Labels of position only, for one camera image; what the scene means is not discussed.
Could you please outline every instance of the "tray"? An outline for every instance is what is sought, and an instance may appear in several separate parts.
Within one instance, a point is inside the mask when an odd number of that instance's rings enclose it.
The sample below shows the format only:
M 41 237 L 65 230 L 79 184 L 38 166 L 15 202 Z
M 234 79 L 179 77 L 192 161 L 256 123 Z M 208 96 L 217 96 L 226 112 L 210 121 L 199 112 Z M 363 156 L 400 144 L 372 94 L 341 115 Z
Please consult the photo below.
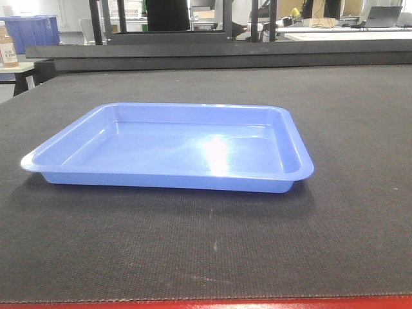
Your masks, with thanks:
M 50 183 L 286 192 L 313 163 L 270 106 L 99 106 L 21 160 Z

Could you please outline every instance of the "workbench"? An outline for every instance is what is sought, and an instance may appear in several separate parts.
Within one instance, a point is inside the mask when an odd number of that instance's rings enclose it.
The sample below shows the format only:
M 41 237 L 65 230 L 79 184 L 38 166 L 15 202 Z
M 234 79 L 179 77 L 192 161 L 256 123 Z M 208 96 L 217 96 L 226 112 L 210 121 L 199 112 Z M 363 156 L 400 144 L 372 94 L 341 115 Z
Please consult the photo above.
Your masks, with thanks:
M 0 302 L 412 294 L 411 66 L 60 75 L 0 105 Z M 21 158 L 101 104 L 272 105 L 286 194 L 52 185 Z

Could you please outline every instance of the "red table edge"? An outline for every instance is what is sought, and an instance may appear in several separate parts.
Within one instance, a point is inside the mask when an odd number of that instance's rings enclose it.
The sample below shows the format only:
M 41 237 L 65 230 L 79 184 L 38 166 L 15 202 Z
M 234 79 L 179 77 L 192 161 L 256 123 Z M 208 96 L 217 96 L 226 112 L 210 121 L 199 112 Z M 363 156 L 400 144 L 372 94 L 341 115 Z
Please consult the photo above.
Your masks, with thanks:
M 412 295 L 306 299 L 113 301 L 101 303 L 15 303 L 0 309 L 411 309 Z

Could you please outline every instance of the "tray rim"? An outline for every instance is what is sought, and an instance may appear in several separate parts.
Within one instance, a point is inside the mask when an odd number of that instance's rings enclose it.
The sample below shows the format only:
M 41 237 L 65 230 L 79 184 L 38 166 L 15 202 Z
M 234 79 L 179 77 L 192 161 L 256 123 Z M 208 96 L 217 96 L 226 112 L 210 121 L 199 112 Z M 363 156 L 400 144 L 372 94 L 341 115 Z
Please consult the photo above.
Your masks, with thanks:
M 109 104 L 99 105 L 93 108 L 91 111 L 87 112 L 80 118 L 76 119 L 74 122 L 66 126 L 64 129 L 53 135 L 51 138 L 47 139 L 41 145 L 36 147 L 33 151 L 26 154 L 21 160 L 21 168 L 33 173 L 86 173 L 86 174 L 133 174 L 133 175 L 146 175 L 146 176 L 160 176 L 161 174 L 151 174 L 151 173 L 136 173 L 132 171 L 130 173 L 125 171 L 96 171 L 93 169 L 88 169 L 87 167 L 74 167 L 74 166 L 64 166 L 64 165 L 44 165 L 37 164 L 34 162 L 35 158 L 53 144 L 64 139 L 66 135 L 72 132 L 74 129 L 81 126 L 83 123 L 87 122 L 93 115 L 100 112 L 104 108 L 110 108 L 112 106 L 167 106 L 167 107 L 188 107 L 188 108 L 240 108 L 240 109 L 272 109 L 282 116 L 285 123 L 286 130 L 290 135 L 291 142 L 295 149 L 295 154 L 300 162 L 300 168 L 291 173 L 242 173 L 241 175 L 213 175 L 209 173 L 167 173 L 167 176 L 186 176 L 186 177 L 208 177 L 208 178 L 246 178 L 246 179 L 261 179 L 261 180 L 279 180 L 279 181 L 298 181 L 309 177 L 314 172 L 314 165 L 312 159 L 310 158 L 308 151 L 301 139 L 301 136 L 296 128 L 296 125 L 292 119 L 290 112 L 284 108 L 279 108 L 275 106 L 259 106 L 259 105 L 240 105 L 240 104 L 200 104 L 200 103 L 148 103 L 148 102 L 115 102 Z

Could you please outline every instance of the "table leg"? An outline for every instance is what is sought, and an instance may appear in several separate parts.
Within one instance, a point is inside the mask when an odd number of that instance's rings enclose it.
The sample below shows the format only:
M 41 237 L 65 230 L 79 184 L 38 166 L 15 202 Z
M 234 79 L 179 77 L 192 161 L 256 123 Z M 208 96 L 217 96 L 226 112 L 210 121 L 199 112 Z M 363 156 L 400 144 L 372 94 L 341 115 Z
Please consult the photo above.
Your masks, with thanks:
M 15 86 L 13 97 L 28 90 L 26 75 L 24 73 L 14 73 Z

